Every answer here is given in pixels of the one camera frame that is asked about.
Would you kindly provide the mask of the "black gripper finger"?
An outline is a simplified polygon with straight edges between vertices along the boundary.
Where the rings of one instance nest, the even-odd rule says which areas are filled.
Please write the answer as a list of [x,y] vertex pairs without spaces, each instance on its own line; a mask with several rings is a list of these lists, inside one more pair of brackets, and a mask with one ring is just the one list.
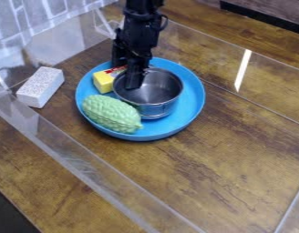
[[144,69],[149,66],[149,57],[131,57],[125,74],[125,89],[139,88],[143,84]]
[[113,44],[112,67],[124,66],[128,63],[128,50],[123,45]]

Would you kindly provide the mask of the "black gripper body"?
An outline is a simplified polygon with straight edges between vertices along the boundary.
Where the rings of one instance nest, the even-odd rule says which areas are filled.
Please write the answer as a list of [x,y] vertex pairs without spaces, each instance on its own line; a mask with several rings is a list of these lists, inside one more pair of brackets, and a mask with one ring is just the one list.
[[124,25],[116,29],[113,44],[123,45],[128,54],[151,57],[159,33],[168,25],[168,17],[159,13],[164,0],[127,0],[123,9]]

